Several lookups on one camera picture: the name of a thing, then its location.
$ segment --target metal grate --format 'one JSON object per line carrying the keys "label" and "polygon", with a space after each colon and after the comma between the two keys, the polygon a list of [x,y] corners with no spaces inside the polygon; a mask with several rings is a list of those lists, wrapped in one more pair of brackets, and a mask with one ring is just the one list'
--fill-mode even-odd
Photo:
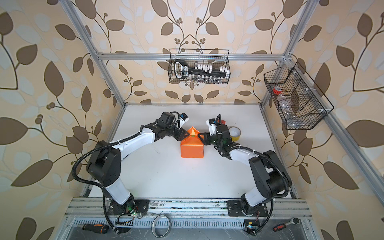
{"label": "metal grate", "polygon": [[323,106],[313,91],[326,96],[316,83],[315,87],[309,87],[299,72],[295,67],[280,67],[265,73],[264,81],[285,128],[310,130],[333,109],[333,105],[329,102],[331,108]]}
{"label": "metal grate", "polygon": [[[228,84],[230,73],[229,50],[170,49],[169,82]],[[177,67],[180,63],[186,68]]]}
{"label": "metal grate", "polygon": [[[120,218],[120,221],[129,221],[132,218]],[[135,219],[131,222],[116,225],[117,227],[135,227],[135,228],[150,228],[152,226],[154,218],[142,218]],[[79,217],[73,222],[73,226],[83,225],[83,224],[107,224],[106,220],[103,218],[81,218]],[[160,219],[156,223],[156,227],[168,227],[169,222],[166,219]],[[185,218],[172,218],[170,219],[170,224],[174,228],[231,228],[231,229],[243,229],[244,220],[243,219],[185,219]]]}

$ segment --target hanging wire basket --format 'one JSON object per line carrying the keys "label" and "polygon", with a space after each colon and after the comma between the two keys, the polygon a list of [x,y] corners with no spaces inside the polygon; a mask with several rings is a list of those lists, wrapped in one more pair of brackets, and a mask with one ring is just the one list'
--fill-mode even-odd
{"label": "hanging wire basket", "polygon": [[170,83],[228,84],[229,50],[173,48],[169,52]]}
{"label": "hanging wire basket", "polygon": [[[264,74],[264,81],[285,128],[311,130],[334,109],[334,106],[310,75],[308,76],[314,86],[306,84],[301,77],[305,70],[298,64],[269,71]],[[327,102],[321,103],[316,95]]]}

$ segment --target metal ring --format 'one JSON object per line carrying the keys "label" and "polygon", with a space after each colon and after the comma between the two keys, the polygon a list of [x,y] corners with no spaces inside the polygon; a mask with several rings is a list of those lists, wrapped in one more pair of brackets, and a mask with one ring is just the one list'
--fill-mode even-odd
{"label": "metal ring", "polygon": [[[165,217],[165,218],[168,220],[168,222],[169,222],[169,224],[168,224],[168,229],[167,229],[167,232],[166,232],[165,234],[159,236],[159,235],[157,235],[156,232],[155,232],[155,225],[156,225],[156,223],[157,223],[161,218],[163,218],[163,217]],[[155,237],[157,237],[157,238],[164,237],[164,236],[167,235],[167,233],[169,232],[169,228],[170,228],[170,221],[169,221],[169,218],[168,218],[167,216],[165,216],[165,215],[159,215],[159,216],[157,216],[157,217],[155,218],[155,220],[153,220],[153,223],[152,223],[152,234],[153,234]]]}

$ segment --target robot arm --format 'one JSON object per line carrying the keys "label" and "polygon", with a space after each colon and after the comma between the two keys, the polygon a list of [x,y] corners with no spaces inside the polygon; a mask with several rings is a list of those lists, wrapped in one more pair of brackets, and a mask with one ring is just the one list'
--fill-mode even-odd
{"label": "robot arm", "polygon": [[114,141],[113,146],[108,147],[108,143],[100,141],[95,149],[105,149],[92,153],[88,161],[86,170],[102,186],[105,196],[112,198],[119,205],[130,208],[133,201],[132,194],[124,187],[120,179],[121,161],[130,153],[140,147],[155,142],[165,136],[173,136],[181,141],[189,135],[182,126],[189,120],[185,113],[179,114],[176,119],[173,113],[163,112],[161,117],[154,123],[141,126],[139,133],[128,137],[127,141]]}
{"label": "robot arm", "polygon": [[[187,115],[177,113],[178,118],[175,118],[173,113],[177,112],[164,112],[154,123],[141,126],[140,131],[132,137],[112,142],[113,146],[104,141],[97,143],[86,170],[103,186],[103,194],[122,205],[124,209],[132,209],[133,196],[120,179],[121,161],[140,147],[165,136],[173,136],[177,141],[187,137],[188,132],[182,128],[188,121]],[[244,213],[254,213],[258,205],[270,201],[273,197],[284,197],[278,195],[283,190],[285,195],[288,194],[291,179],[273,151],[262,154],[233,142],[227,125],[221,122],[220,115],[216,119],[208,120],[207,125],[209,132],[199,134],[204,145],[214,145],[222,157],[242,162],[252,170],[256,186],[241,196]],[[273,168],[273,171],[268,173],[266,168]]]}

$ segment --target red object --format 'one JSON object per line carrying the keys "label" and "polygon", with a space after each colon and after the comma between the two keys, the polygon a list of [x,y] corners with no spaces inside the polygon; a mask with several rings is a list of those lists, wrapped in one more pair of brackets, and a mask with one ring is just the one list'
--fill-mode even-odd
{"label": "red object", "polygon": [[280,230],[282,230],[282,229],[284,229],[284,228],[286,228],[285,223],[283,223],[283,224],[279,224],[279,225],[277,225],[277,226],[275,226],[275,227],[273,228],[273,231],[274,231],[274,232],[277,232],[277,231],[280,231]]}
{"label": "red object", "polygon": [[281,87],[279,87],[279,86],[275,86],[275,87],[273,88],[273,93],[274,93],[275,95],[279,95],[282,91],[283,91],[283,89],[282,89]]}
{"label": "red object", "polygon": [[204,144],[197,136],[200,132],[197,131],[194,127],[191,127],[188,130],[188,133],[189,136],[183,139],[180,143],[181,157],[203,158]]}

